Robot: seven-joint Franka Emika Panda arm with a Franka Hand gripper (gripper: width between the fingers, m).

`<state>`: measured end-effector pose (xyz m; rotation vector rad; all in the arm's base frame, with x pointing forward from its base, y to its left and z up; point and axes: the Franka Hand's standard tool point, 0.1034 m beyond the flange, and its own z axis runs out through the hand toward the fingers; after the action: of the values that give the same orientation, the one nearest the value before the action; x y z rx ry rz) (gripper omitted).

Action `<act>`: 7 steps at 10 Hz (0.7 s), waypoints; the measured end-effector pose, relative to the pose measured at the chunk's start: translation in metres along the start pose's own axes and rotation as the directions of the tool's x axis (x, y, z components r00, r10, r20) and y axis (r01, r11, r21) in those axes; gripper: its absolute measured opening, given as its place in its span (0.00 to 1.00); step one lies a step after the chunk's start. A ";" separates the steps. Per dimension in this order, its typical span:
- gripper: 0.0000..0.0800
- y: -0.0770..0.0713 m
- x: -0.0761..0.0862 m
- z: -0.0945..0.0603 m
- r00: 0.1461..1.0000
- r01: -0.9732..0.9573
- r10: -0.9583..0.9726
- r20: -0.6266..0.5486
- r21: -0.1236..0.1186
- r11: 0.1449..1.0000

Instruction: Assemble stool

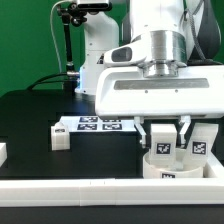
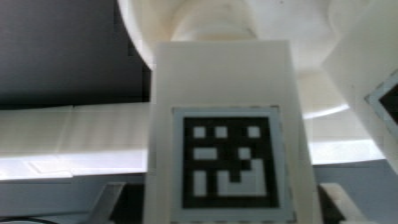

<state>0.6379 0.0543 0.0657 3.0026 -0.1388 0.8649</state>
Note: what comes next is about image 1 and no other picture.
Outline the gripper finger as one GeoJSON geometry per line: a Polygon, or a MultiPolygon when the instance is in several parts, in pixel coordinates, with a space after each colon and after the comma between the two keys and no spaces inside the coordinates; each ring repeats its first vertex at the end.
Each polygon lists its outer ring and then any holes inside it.
{"type": "Polygon", "coordinates": [[[183,115],[179,119],[179,127],[180,130],[178,132],[179,140],[180,140],[180,146],[184,147],[186,145],[186,139],[185,134],[191,124],[191,116],[190,115],[183,115]]]}
{"type": "Polygon", "coordinates": [[[147,147],[147,133],[145,132],[143,128],[144,119],[142,117],[135,117],[134,118],[134,127],[138,131],[138,133],[141,136],[140,144],[143,148],[147,147]]]}

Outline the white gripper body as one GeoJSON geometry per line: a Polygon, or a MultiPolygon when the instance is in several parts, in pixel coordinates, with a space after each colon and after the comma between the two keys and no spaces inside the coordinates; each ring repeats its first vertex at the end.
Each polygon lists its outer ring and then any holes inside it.
{"type": "Polygon", "coordinates": [[[98,80],[95,111],[108,118],[221,118],[224,65],[189,66],[176,77],[149,78],[138,67],[108,68],[98,80]]]}

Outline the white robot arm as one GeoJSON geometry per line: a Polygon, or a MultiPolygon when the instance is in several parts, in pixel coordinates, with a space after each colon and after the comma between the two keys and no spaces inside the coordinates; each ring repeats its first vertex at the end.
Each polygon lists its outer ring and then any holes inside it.
{"type": "Polygon", "coordinates": [[[220,30],[210,0],[129,0],[120,32],[102,0],[79,0],[87,12],[81,89],[101,118],[177,119],[180,145],[193,119],[224,116],[224,65],[213,60],[220,30]],[[118,44],[118,35],[125,44],[118,44]]]}

